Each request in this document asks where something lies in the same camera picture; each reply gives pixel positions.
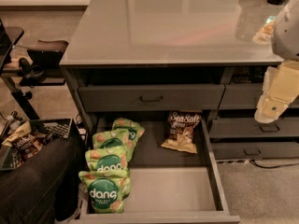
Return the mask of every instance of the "dang snack bag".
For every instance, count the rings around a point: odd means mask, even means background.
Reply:
[[[107,172],[128,169],[126,146],[97,148],[85,152],[90,171]]]
[[[127,129],[96,133],[93,135],[93,147],[97,149],[125,146],[127,148],[127,160],[129,161],[134,152],[129,136],[130,132]]]
[[[128,171],[82,171],[78,176],[87,187],[95,213],[123,212],[122,198],[130,192]]]
[[[142,136],[145,129],[138,123],[129,119],[118,118],[115,119],[112,124],[112,130],[126,129],[129,132],[128,140],[128,161],[132,158],[134,149],[137,145],[138,139]]]

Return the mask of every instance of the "closed drawer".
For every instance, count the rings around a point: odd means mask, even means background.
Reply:
[[[260,159],[287,159],[299,157],[299,143],[296,140],[280,141],[260,139],[248,142],[212,143],[217,161],[240,161]]]
[[[254,119],[217,119],[209,133],[215,158],[253,160],[299,157],[299,119],[260,124]]]
[[[94,86],[78,89],[87,112],[217,109],[223,85]]]
[[[163,120],[139,123],[145,133],[130,161],[131,191],[124,199],[124,212],[95,214],[86,196],[79,219],[70,223],[240,222],[238,216],[229,214],[203,120],[196,129],[198,154],[160,147],[166,135]]]
[[[261,95],[263,84],[232,84],[225,85],[220,110],[255,109]],[[299,99],[295,99],[290,108],[298,108]]]
[[[278,119],[262,124],[254,118],[215,119],[209,133],[211,139],[299,137],[299,118]]]

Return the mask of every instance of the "cluttered items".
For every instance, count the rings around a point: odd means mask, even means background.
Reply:
[[[123,212],[130,193],[128,162],[145,129],[129,119],[115,119],[111,131],[93,135],[93,149],[85,153],[89,171],[78,176],[85,184],[95,213]]]
[[[56,137],[67,138],[75,130],[72,119],[28,120],[21,123],[2,142],[0,149],[1,171],[9,171],[23,165]]]

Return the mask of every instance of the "cable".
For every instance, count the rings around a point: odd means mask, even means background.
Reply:
[[[77,114],[76,117],[75,117],[75,122],[77,125],[79,125],[81,122],[82,122],[82,118],[81,118],[81,115],[80,114]]]
[[[0,112],[0,116],[2,117],[3,120],[7,121],[7,119],[4,118],[1,112]]]
[[[282,164],[282,165],[276,165],[276,166],[262,166],[262,165],[258,164],[255,160],[251,160],[250,163],[254,166],[257,166],[259,168],[264,168],[264,169],[285,168],[285,167],[292,167],[292,166],[299,165],[299,162],[296,162],[296,163]]]
[[[12,45],[13,49],[21,48],[21,49],[30,49],[29,47],[21,46],[21,45]]]

